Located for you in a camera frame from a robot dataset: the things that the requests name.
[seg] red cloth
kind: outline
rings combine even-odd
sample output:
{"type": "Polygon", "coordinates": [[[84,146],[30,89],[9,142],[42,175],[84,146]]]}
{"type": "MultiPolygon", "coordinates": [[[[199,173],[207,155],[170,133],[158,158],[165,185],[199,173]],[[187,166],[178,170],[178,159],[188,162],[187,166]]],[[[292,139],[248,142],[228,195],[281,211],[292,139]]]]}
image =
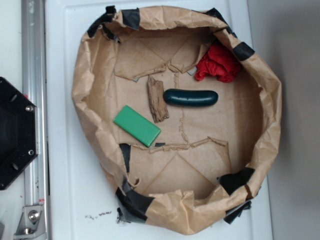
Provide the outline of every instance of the red cloth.
{"type": "Polygon", "coordinates": [[[195,79],[203,80],[206,76],[217,76],[217,80],[230,83],[242,69],[237,58],[219,41],[214,42],[208,52],[196,66],[195,79]]]}

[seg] wood piece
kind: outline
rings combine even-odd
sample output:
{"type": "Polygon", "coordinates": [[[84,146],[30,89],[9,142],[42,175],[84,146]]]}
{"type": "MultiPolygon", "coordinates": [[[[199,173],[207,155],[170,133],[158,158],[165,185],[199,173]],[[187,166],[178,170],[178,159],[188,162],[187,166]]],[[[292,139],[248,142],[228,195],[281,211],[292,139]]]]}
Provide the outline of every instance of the wood piece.
{"type": "Polygon", "coordinates": [[[159,123],[169,118],[167,104],[164,100],[164,82],[155,80],[149,75],[147,82],[149,93],[149,105],[155,123],[159,123]]]}

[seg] black tape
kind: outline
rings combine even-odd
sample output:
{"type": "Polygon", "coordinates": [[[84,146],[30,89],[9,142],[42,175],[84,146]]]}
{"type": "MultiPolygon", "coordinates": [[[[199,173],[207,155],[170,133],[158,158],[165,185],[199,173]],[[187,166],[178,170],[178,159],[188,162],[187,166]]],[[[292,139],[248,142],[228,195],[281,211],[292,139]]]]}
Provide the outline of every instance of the black tape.
{"type": "Polygon", "coordinates": [[[119,224],[121,222],[125,222],[125,223],[131,223],[130,221],[126,221],[124,214],[122,213],[120,207],[118,207],[116,209],[116,211],[118,212],[118,216],[116,217],[116,223],[119,224]]]}
{"type": "Polygon", "coordinates": [[[131,145],[126,144],[126,143],[121,143],[121,144],[119,144],[119,146],[120,146],[120,149],[121,149],[122,154],[123,154],[126,172],[130,173],[131,145]]]}
{"type": "Polygon", "coordinates": [[[116,10],[115,6],[107,6],[105,8],[105,13],[103,15],[101,15],[97,20],[95,20],[94,23],[92,23],[92,25],[89,27],[89,29],[87,31],[89,37],[92,38],[96,34],[98,27],[101,24],[111,23],[116,12],[117,12],[117,10],[116,10]]]}
{"type": "Polygon", "coordinates": [[[123,213],[121,220],[125,222],[145,223],[148,218],[146,211],[155,198],[137,193],[126,180],[123,182],[122,190],[125,192],[125,195],[120,188],[115,193],[119,207],[123,213]]]}
{"type": "Polygon", "coordinates": [[[120,39],[117,35],[113,34],[104,24],[102,24],[102,29],[109,39],[114,40],[116,43],[120,43],[120,39]]]}
{"type": "Polygon", "coordinates": [[[217,178],[224,190],[231,195],[235,190],[247,184],[255,170],[245,167],[235,174],[226,174],[217,178]]]}
{"type": "Polygon", "coordinates": [[[132,29],[139,30],[139,26],[140,26],[139,8],[122,10],[121,12],[122,12],[123,24],[132,29]]]}
{"type": "Polygon", "coordinates": [[[223,219],[226,223],[232,224],[236,217],[240,217],[243,210],[251,209],[251,201],[246,201],[243,204],[232,208],[226,212],[226,217],[223,219]]]}
{"type": "Polygon", "coordinates": [[[229,24],[226,22],[226,20],[223,18],[223,16],[221,15],[221,13],[217,9],[212,8],[211,10],[205,12],[205,14],[207,14],[211,17],[215,17],[215,18],[221,20],[222,22],[224,22],[225,24],[227,24],[228,26],[225,28],[227,30],[227,32],[232,34],[234,37],[237,37],[237,35],[232,31],[229,24]]]}
{"type": "Polygon", "coordinates": [[[233,53],[239,61],[244,61],[250,58],[255,51],[249,47],[245,42],[239,43],[234,47],[233,53]]]}

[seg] toy cucumber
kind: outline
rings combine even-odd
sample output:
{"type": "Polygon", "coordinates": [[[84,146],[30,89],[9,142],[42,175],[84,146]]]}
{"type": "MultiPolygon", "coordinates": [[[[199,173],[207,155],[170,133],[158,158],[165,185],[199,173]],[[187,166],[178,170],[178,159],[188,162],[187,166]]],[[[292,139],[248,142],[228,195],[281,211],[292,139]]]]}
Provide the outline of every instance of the toy cucumber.
{"type": "Polygon", "coordinates": [[[163,98],[166,103],[183,107],[206,107],[218,101],[218,94],[210,90],[168,89],[163,98]]]}

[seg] green block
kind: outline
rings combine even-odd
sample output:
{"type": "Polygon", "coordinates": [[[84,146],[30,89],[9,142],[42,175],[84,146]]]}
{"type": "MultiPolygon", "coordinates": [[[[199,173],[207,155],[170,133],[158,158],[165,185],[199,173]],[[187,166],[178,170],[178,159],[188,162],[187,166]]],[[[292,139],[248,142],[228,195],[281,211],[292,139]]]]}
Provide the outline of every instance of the green block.
{"type": "Polygon", "coordinates": [[[147,147],[150,147],[161,132],[160,128],[128,105],[122,108],[113,121],[147,147]]]}

